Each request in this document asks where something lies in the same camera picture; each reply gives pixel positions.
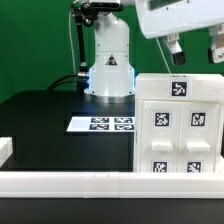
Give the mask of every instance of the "metal bracket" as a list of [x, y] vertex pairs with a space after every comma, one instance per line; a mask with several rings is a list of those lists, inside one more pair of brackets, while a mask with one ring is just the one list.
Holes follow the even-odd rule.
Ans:
[[208, 50], [209, 61], [213, 64], [224, 61], [224, 24], [213, 26], [209, 29], [213, 36], [212, 46]]
[[179, 34], [174, 33], [166, 36], [165, 44], [168, 47], [170, 53], [172, 54], [173, 63], [175, 65], [183, 65], [186, 62], [186, 57], [184, 51], [181, 49], [179, 44]]

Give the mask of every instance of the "black tabletop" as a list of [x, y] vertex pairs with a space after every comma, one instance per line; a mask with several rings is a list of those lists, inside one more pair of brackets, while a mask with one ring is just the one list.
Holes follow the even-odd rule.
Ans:
[[[134, 116], [134, 103], [93, 103], [74, 92], [21, 92], [0, 105], [14, 137], [4, 171], [132, 171], [133, 133], [66, 133], [72, 116]], [[217, 199], [0, 199], [0, 223], [223, 223]]]
[[134, 103], [94, 103], [74, 92], [15, 95], [0, 106], [0, 136], [15, 142], [2, 170], [132, 171], [133, 133], [68, 133], [72, 116], [134, 116]]

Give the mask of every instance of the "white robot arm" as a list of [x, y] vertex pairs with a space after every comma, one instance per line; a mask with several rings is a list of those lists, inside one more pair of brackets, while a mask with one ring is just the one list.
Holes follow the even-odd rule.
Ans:
[[[165, 37], [174, 64], [185, 62], [178, 43], [179, 33], [205, 27], [214, 36], [210, 61], [224, 61], [223, 0], [82, 0], [81, 3], [80, 8], [73, 8], [77, 27], [81, 29], [82, 24], [95, 27], [96, 61], [89, 70], [89, 88], [85, 90], [91, 98], [123, 102], [135, 94], [128, 25], [111, 13], [122, 11], [124, 5], [136, 6], [141, 31], [147, 39]], [[85, 60], [82, 65], [83, 71], [87, 71]]]
[[164, 36], [172, 54], [181, 52], [178, 33], [210, 28], [210, 61], [224, 61], [223, 0], [135, 0], [139, 24], [147, 39]]

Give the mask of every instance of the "cable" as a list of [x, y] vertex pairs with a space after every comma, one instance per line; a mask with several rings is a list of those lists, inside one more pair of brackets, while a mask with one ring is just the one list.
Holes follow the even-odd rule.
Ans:
[[86, 81], [76, 81], [76, 80], [73, 80], [73, 81], [60, 82], [60, 83], [56, 84], [55, 86], [53, 86], [48, 91], [53, 91], [56, 87], [58, 87], [60, 85], [64, 85], [64, 84], [69, 84], [69, 83], [86, 83]]
[[66, 75], [66, 76], [63, 76], [59, 79], [57, 79], [55, 82], [53, 82], [48, 88], [47, 88], [47, 91], [50, 91], [52, 88], [54, 88], [55, 85], [57, 85], [58, 83], [66, 80], [66, 79], [69, 79], [69, 78], [75, 78], [77, 77], [78, 75], [77, 74], [74, 74], [74, 75]]
[[68, 20], [68, 27], [69, 27], [69, 39], [70, 39], [70, 46], [71, 46], [71, 52], [72, 52], [72, 64], [73, 64], [73, 71], [76, 73], [76, 66], [75, 66], [75, 52], [74, 52], [74, 44], [72, 40], [72, 27], [71, 27], [71, 19], [72, 15], [71, 12], [69, 12], [69, 20]]
[[163, 61], [165, 62], [166, 68], [167, 68], [168, 72], [171, 74], [170, 67], [169, 67], [169, 65], [168, 65], [168, 63], [166, 61], [165, 55], [163, 53], [163, 49], [162, 49], [162, 47], [160, 45], [160, 42], [159, 42], [158, 38], [156, 38], [156, 42], [157, 42], [157, 45], [159, 47], [160, 53], [161, 53], [161, 55], [163, 57]]
[[75, 0], [75, 1], [73, 2], [73, 4], [75, 4], [75, 3], [77, 3], [77, 2], [80, 2], [80, 0]]

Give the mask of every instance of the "white box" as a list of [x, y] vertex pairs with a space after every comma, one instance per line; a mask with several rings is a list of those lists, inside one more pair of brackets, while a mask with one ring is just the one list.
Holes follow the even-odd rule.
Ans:
[[134, 170], [218, 171], [223, 101], [221, 75], [140, 74], [136, 79]]

